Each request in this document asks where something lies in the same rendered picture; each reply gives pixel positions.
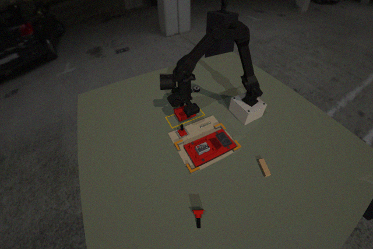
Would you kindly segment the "tan rectangular block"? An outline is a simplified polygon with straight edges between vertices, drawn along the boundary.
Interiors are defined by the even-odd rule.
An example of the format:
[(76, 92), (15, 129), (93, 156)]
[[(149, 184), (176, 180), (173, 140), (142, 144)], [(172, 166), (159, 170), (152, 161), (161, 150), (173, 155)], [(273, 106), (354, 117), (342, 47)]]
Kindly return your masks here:
[(264, 159), (259, 159), (258, 163), (259, 163), (259, 165), (261, 167), (261, 170), (262, 170), (262, 173), (263, 173), (264, 177), (270, 176), (271, 173), (270, 173), (270, 171), (268, 169), (268, 166), (266, 165), (265, 160)]

